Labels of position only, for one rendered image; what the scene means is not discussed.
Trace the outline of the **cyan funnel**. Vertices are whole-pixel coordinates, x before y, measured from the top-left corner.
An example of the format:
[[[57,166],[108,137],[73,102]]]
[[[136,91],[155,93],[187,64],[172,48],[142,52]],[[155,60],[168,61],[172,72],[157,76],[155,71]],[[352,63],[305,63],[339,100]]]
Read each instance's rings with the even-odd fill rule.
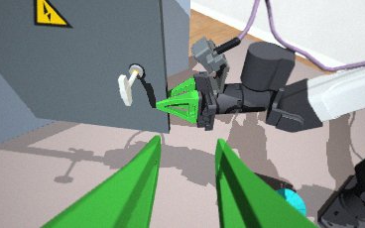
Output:
[[[300,213],[302,213],[304,216],[306,215],[306,208],[305,208],[304,202],[295,192],[293,192],[289,189],[284,189],[284,188],[277,189],[276,192],[280,196],[284,197],[292,206],[295,205],[294,208],[296,208]]]

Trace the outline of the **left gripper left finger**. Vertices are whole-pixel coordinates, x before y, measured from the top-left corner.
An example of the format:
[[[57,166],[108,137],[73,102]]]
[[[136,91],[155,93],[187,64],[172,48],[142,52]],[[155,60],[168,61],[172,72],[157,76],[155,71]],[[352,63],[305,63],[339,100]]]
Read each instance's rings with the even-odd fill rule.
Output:
[[[130,163],[41,228],[149,228],[160,159],[156,135]]]

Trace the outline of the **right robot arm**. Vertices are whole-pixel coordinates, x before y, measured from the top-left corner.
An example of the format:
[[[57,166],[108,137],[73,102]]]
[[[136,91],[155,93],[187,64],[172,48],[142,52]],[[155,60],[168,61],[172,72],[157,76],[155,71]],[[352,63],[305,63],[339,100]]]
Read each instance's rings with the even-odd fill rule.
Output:
[[[213,55],[205,37],[190,49],[208,73],[226,63],[222,54]],[[295,50],[270,42],[249,45],[236,89],[242,91],[238,113],[268,109],[266,124],[295,133],[365,108],[365,65],[286,85],[295,63]],[[354,169],[355,175],[319,218],[324,228],[365,228],[365,159]]]

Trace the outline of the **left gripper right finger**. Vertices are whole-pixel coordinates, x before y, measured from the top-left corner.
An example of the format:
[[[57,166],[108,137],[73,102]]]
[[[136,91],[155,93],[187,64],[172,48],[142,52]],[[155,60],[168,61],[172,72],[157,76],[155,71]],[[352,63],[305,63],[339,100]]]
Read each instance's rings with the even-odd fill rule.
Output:
[[[220,228],[318,228],[250,171],[223,139],[216,144],[215,179]]]

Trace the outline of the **grey metal cabinet door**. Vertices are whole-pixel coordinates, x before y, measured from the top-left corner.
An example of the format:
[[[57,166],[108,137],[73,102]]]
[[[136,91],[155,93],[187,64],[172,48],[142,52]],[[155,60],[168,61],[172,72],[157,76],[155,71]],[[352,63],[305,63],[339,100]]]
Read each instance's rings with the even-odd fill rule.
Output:
[[[162,0],[0,0],[0,74],[36,118],[170,134]]]

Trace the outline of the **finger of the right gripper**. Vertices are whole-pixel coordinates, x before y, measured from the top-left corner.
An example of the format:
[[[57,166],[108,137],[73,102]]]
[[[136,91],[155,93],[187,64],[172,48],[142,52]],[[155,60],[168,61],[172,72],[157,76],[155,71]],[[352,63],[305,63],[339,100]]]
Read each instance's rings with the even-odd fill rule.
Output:
[[[171,97],[171,96],[174,96],[174,95],[179,94],[184,91],[190,92],[190,91],[194,91],[194,90],[195,90],[195,81],[194,81],[194,77],[193,77],[193,78],[186,80],[182,84],[178,85],[174,89],[168,91],[168,96]],[[169,106],[188,109],[188,103],[172,104]]]
[[[168,107],[172,104],[188,103],[188,111]],[[174,114],[185,119],[190,123],[196,123],[198,110],[198,93],[197,90],[190,91],[172,98],[168,98],[156,103],[157,109]]]

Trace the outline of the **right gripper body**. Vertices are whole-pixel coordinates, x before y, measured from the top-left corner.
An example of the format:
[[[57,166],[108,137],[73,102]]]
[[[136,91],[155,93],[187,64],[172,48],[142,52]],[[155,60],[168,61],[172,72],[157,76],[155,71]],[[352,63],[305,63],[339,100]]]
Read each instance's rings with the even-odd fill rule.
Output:
[[[215,77],[207,75],[207,71],[194,74],[195,90],[198,93],[197,128],[212,131],[216,114],[232,114],[241,111],[242,91],[239,83],[225,83],[229,64],[224,54],[226,63],[216,72]]]

